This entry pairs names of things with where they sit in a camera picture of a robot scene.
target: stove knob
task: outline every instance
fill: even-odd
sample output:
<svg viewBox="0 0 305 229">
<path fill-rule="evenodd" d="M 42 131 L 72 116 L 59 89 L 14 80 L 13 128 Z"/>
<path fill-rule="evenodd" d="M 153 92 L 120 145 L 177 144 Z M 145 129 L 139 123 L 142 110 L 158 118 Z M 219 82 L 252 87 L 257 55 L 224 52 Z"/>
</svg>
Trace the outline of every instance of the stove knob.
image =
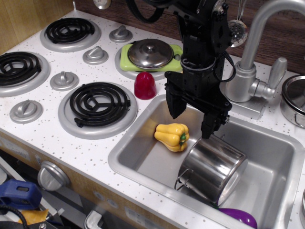
<svg viewBox="0 0 305 229">
<path fill-rule="evenodd" d="M 97 65 L 108 60 L 108 53 L 100 46 L 96 46 L 93 49 L 85 52 L 82 56 L 82 59 L 87 64 Z"/>
<path fill-rule="evenodd" d="M 70 90 L 79 83 L 79 78 L 74 73 L 68 73 L 62 71 L 61 73 L 56 74 L 50 80 L 50 85 L 52 89 L 56 91 L 67 91 Z"/>
<path fill-rule="evenodd" d="M 67 175 L 57 165 L 43 161 L 38 173 L 38 184 L 47 191 L 56 191 L 70 183 Z"/>
<path fill-rule="evenodd" d="M 15 105 L 10 111 L 10 118 L 19 124 L 30 123 L 38 119 L 43 112 L 42 105 L 33 100 L 26 100 Z"/>
<path fill-rule="evenodd" d="M 109 34 L 109 39 L 115 43 L 124 43 L 131 40 L 133 37 L 132 32 L 126 29 L 124 25 L 121 25 L 118 29 L 112 31 Z"/>
</svg>

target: yellow bell pepper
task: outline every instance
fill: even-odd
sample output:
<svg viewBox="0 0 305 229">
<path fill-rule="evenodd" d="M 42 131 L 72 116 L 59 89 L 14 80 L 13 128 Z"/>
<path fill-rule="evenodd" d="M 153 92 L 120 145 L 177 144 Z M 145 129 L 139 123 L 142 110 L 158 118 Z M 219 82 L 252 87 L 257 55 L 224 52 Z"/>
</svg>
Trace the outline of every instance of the yellow bell pepper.
<svg viewBox="0 0 305 229">
<path fill-rule="evenodd" d="M 173 152 L 183 151 L 187 147 L 186 141 L 190 138 L 187 126 L 179 123 L 159 124 L 154 137 Z"/>
</svg>

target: purple object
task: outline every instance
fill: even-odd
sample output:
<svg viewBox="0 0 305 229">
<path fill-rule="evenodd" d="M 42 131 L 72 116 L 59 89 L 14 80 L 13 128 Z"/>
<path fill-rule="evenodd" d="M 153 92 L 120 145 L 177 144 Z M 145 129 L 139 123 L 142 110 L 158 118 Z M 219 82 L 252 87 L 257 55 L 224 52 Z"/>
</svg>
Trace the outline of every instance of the purple object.
<svg viewBox="0 0 305 229">
<path fill-rule="evenodd" d="M 237 219 L 238 221 L 249 225 L 250 227 L 257 229 L 256 220 L 249 213 L 233 208 L 220 208 L 219 210 L 224 214 L 231 216 L 234 219 Z"/>
</svg>

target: stainless steel pot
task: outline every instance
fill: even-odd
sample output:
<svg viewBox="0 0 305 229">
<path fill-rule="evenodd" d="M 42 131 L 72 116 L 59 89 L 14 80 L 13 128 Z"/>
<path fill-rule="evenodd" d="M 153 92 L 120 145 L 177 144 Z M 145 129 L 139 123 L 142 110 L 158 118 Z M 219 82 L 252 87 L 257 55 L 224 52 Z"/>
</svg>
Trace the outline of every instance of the stainless steel pot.
<svg viewBox="0 0 305 229">
<path fill-rule="evenodd" d="M 281 111 L 291 123 L 305 128 L 305 76 L 287 79 L 282 86 Z"/>
<path fill-rule="evenodd" d="M 199 139 L 183 161 L 175 189 L 183 186 L 214 205 L 221 205 L 240 180 L 248 159 L 242 152 L 211 135 Z"/>
<path fill-rule="evenodd" d="M 301 212 L 302 213 L 300 213 L 300 220 L 303 225 L 303 228 L 305 228 L 305 190 L 302 196 Z"/>
</svg>

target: yellow object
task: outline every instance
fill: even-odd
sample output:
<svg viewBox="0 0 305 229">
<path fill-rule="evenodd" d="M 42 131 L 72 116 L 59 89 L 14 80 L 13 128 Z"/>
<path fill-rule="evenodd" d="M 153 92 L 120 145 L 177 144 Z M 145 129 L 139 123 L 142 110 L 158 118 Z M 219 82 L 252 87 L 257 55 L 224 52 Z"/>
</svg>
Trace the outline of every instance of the yellow object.
<svg viewBox="0 0 305 229">
<path fill-rule="evenodd" d="M 48 210 L 44 211 L 37 211 L 37 210 L 23 210 L 22 214 L 27 221 L 28 225 L 34 224 L 34 223 L 40 223 L 46 221 L 46 217 L 48 215 Z"/>
<path fill-rule="evenodd" d="M 169 150 L 181 152 L 187 147 L 189 140 L 189 129 L 184 124 L 159 124 L 154 133 L 154 137 L 162 142 Z"/>
</svg>

